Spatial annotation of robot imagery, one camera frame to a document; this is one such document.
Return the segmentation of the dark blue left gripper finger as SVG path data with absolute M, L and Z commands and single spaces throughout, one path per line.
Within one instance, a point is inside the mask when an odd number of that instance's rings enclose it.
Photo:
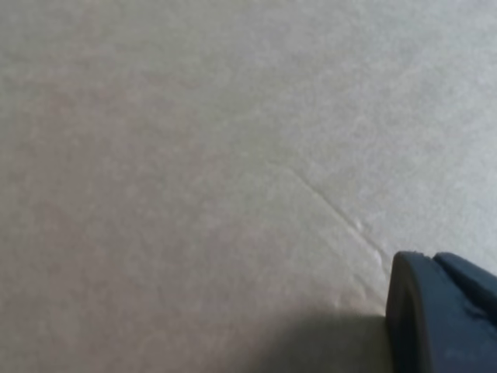
M 396 372 L 496 370 L 496 276 L 458 255 L 396 253 L 385 316 Z

